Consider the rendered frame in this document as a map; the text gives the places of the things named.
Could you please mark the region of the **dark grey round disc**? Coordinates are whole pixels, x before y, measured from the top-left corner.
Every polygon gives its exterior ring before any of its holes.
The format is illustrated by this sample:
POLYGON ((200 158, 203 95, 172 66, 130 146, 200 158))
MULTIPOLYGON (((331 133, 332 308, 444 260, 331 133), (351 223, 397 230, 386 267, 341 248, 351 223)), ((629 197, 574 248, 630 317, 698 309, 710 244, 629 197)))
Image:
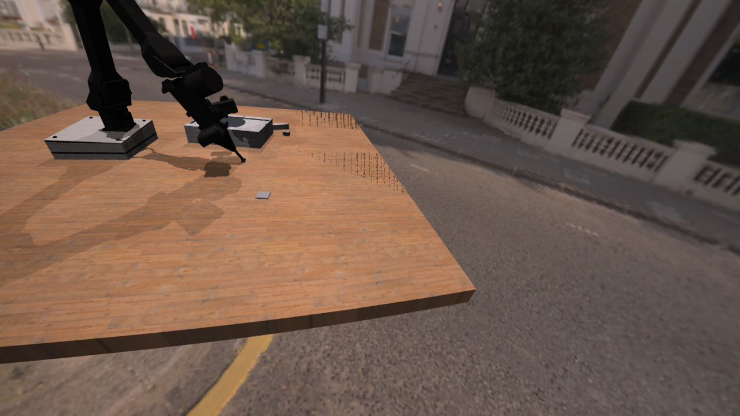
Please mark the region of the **dark grey round disc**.
POLYGON ((223 123, 227 121, 229 121, 228 127, 238 127, 238 126, 244 125, 245 123, 245 121, 242 118, 238 118, 238 117, 228 117, 228 118, 224 117, 220 119, 220 122, 223 122, 223 123))

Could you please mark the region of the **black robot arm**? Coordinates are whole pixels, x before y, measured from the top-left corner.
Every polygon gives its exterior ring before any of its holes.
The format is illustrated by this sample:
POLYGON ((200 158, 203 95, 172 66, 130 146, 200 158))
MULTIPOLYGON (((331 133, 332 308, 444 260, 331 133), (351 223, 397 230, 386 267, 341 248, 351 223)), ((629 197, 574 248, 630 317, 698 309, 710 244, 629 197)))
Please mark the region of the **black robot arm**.
MULTIPOLYGON (((106 1, 140 44, 141 55, 151 71, 161 78, 177 78, 161 82, 161 92, 170 92, 184 109, 224 88, 224 82, 215 69, 206 62, 193 64, 170 40, 164 39, 135 0, 106 1)), ((67 2, 71 3, 91 66, 86 104, 90 110, 99 112, 103 131, 128 132, 136 125, 127 108, 132 105, 132 92, 129 82, 121 78, 114 67, 100 13, 103 0, 67 2)), ((217 121, 222 119, 220 116, 238 113, 234 99, 225 95, 219 102, 208 100, 207 107, 217 121)))

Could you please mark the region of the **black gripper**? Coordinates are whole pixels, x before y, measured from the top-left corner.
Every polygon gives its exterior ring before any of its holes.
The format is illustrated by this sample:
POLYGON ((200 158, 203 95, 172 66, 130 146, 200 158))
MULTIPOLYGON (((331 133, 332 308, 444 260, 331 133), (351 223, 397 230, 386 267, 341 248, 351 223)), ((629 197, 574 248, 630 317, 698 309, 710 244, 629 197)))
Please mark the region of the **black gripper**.
POLYGON ((231 135, 227 130, 229 121, 220 122, 215 119, 212 112, 207 107, 209 98, 201 98, 199 102, 196 102, 192 106, 185 108, 188 117, 192 116, 193 119, 200 125, 198 128, 200 131, 197 142, 202 146, 206 147, 209 144, 217 144, 224 147, 232 152, 236 151, 236 145, 231 139, 231 135))

